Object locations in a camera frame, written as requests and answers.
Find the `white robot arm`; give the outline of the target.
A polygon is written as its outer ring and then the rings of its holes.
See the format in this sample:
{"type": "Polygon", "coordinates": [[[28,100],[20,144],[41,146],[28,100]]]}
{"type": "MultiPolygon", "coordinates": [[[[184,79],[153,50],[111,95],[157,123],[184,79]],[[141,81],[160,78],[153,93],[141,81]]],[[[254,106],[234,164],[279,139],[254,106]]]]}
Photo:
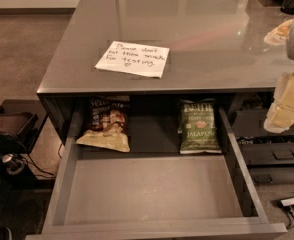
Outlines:
{"type": "MultiPolygon", "coordinates": [[[[285,45],[287,57],[294,61],[294,18],[271,30],[264,42],[285,45]]],[[[264,129],[271,133],[282,133],[294,124],[294,72],[283,73],[276,84],[274,101],[270,105],[264,121],[264,129]]]]}

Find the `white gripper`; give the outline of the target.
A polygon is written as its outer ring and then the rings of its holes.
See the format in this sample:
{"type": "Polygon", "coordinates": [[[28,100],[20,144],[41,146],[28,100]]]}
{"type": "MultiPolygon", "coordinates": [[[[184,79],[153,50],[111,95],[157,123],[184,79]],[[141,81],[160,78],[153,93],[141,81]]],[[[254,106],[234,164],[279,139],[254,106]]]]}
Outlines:
{"type": "MultiPolygon", "coordinates": [[[[264,37],[264,42],[272,46],[284,45],[293,20],[287,20],[264,37]]],[[[271,133],[282,133],[294,124],[294,72],[283,73],[276,84],[274,101],[270,105],[264,121],[264,129],[271,133]]]]}

